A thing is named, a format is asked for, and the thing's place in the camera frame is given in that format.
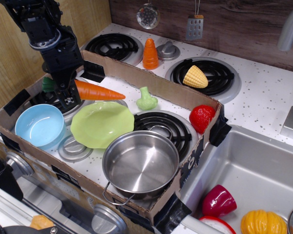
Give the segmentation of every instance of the sink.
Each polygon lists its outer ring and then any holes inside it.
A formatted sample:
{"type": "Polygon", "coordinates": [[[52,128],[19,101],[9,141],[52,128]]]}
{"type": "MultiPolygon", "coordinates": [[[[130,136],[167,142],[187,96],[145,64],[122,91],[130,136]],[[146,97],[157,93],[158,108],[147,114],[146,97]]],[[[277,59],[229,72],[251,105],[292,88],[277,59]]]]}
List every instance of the sink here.
{"type": "Polygon", "coordinates": [[[242,217],[252,210],[273,211],[287,222],[293,210],[293,146],[233,125],[218,147],[206,146],[199,163],[180,190],[191,216],[202,216],[203,198],[221,184],[237,203],[221,219],[237,234],[242,217]]]}

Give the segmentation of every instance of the hanging spatula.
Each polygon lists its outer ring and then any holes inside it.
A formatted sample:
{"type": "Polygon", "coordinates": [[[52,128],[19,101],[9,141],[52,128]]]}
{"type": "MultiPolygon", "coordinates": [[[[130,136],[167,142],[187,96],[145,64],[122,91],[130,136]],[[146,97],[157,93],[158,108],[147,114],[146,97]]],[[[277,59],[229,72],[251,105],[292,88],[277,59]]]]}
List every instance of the hanging spatula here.
{"type": "Polygon", "coordinates": [[[201,39],[203,36],[203,21],[204,16],[199,15],[200,1],[196,10],[196,0],[195,0],[195,15],[190,15],[188,17],[186,40],[197,40],[201,39]]]}

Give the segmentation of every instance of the green bowl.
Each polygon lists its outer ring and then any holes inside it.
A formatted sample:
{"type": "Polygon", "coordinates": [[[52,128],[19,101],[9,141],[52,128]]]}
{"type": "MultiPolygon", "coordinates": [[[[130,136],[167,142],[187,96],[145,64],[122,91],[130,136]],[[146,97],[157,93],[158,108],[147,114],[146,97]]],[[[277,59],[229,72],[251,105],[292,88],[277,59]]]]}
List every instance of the green bowl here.
{"type": "Polygon", "coordinates": [[[106,149],[133,128],[134,116],[127,107],[113,101],[99,101],[83,107],[73,117],[70,130],[80,144],[106,149]]]}

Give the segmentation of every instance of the cardboard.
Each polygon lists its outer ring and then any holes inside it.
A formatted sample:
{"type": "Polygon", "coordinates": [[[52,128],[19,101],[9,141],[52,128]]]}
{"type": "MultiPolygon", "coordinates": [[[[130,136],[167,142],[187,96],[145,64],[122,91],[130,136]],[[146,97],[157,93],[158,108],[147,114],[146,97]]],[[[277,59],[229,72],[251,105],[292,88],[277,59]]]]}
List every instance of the cardboard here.
{"type": "MultiPolygon", "coordinates": [[[[169,187],[163,192],[163,194],[158,198],[155,205],[150,210],[145,210],[144,208],[136,205],[134,202],[129,202],[125,207],[122,209],[131,210],[132,212],[146,218],[150,221],[151,225],[153,225],[153,218],[155,215],[162,210],[164,205],[167,203],[169,198],[174,194],[178,193],[182,184],[187,178],[187,175],[190,173],[191,169],[195,164],[197,164],[203,147],[208,142],[209,139],[209,131],[211,127],[214,125],[218,116],[220,114],[221,104],[208,97],[205,96],[191,88],[186,86],[182,86],[168,80],[165,80],[161,77],[154,75],[151,72],[141,70],[134,66],[124,64],[119,61],[115,61],[113,59],[102,57],[100,55],[82,51],[82,55],[84,60],[98,64],[103,66],[105,74],[111,77],[121,78],[128,83],[141,88],[144,86],[148,87],[148,90],[151,94],[155,96],[162,97],[170,102],[180,105],[184,108],[192,110],[195,106],[205,104],[212,106],[216,110],[216,115],[211,121],[210,125],[208,126],[207,130],[205,131],[204,135],[200,138],[199,142],[195,145],[192,149],[192,153],[188,156],[187,160],[183,163],[182,167],[178,171],[175,178],[172,180],[169,187]]],[[[42,89],[42,78],[39,79],[36,83],[31,85],[26,89],[26,91],[30,94],[30,100],[34,95],[39,93],[42,89]]],[[[45,163],[49,167],[54,166],[65,174],[68,174],[70,178],[72,178],[76,183],[80,186],[80,188],[84,189],[85,191],[89,192],[90,194],[94,195],[96,198],[100,199],[103,202],[106,202],[102,196],[102,192],[104,188],[95,183],[95,181],[91,181],[85,176],[81,175],[80,173],[76,172],[72,168],[70,168],[65,162],[62,162],[52,155],[46,153],[45,151],[36,148],[35,146],[31,145],[29,142],[21,139],[19,136],[13,133],[14,125],[23,112],[22,106],[17,108],[17,110],[9,115],[4,108],[0,110],[0,133],[4,135],[4,137],[12,140],[19,146],[21,152],[24,155],[30,155],[34,157],[38,161],[45,163]]],[[[117,200],[124,202],[125,200],[122,197],[119,197],[109,191],[107,191],[107,196],[112,200],[117,200]]]]}

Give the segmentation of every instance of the blue bowl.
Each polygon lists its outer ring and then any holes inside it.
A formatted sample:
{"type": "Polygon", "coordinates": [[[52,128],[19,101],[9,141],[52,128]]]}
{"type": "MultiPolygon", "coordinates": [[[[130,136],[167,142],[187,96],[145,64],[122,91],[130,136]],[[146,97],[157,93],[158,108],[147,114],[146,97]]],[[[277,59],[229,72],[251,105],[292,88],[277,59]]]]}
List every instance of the blue bowl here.
{"type": "Polygon", "coordinates": [[[60,142],[65,128],[63,114],[58,108],[40,104],[28,108],[20,115],[15,124],[15,134],[46,150],[60,142]]]}

